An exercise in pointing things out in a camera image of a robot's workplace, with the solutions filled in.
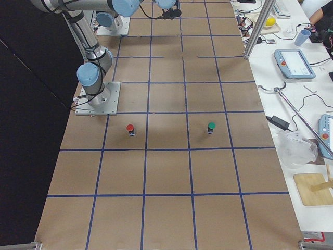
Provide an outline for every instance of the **blue plastic cup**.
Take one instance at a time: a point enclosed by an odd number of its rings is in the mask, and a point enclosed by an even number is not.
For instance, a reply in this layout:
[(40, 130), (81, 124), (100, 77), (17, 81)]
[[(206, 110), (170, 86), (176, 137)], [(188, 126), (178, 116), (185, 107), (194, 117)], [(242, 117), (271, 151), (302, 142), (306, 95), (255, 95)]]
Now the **blue plastic cup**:
[(301, 32), (298, 34), (295, 40), (295, 45), (301, 46), (306, 41), (306, 39), (309, 38), (310, 35), (311, 32), (309, 30), (301, 30)]

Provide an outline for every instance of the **wooden board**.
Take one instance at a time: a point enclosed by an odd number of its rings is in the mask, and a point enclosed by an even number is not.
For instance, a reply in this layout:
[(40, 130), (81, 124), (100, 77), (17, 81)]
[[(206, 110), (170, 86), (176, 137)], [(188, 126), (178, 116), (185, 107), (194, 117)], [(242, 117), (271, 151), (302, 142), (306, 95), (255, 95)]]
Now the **wooden board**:
[(293, 176), (304, 206), (332, 205), (333, 197), (329, 189), (312, 192), (311, 186), (324, 183), (321, 173), (295, 174)]

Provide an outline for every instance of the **blue joint cap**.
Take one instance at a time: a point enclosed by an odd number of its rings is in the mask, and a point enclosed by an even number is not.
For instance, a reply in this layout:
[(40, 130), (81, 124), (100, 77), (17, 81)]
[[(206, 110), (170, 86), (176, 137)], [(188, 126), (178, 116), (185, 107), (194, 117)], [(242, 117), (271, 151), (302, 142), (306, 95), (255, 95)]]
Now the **blue joint cap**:
[(176, 0), (155, 0), (155, 2), (161, 9), (170, 9), (175, 5)]
[(113, 0), (112, 5), (119, 15), (130, 17), (139, 9), (140, 0)]
[(96, 14), (96, 21), (104, 27), (110, 27), (114, 22), (114, 18), (110, 13), (99, 12)]
[(96, 65), (88, 62), (79, 66), (78, 70), (76, 71), (76, 76), (84, 87), (89, 87), (97, 82), (99, 77), (99, 70)]

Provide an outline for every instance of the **wooden stand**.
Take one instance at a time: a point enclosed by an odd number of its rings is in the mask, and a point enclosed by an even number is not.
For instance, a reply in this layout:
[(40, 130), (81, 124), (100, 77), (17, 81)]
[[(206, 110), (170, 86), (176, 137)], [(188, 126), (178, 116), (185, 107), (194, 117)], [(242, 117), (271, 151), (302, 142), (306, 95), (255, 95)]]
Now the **wooden stand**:
[(304, 206), (333, 205), (329, 188), (333, 188), (333, 178), (326, 165), (328, 181), (321, 173), (295, 174), (293, 176)]

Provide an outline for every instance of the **plastic bag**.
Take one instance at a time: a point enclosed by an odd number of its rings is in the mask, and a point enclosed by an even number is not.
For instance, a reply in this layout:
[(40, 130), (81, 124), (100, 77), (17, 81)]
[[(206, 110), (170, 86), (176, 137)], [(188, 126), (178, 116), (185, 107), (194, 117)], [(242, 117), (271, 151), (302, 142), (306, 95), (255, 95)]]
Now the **plastic bag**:
[(283, 131), (279, 134), (279, 139), (279, 156), (288, 167), (298, 168), (309, 161), (317, 160), (317, 145), (309, 139), (303, 138), (298, 131)]

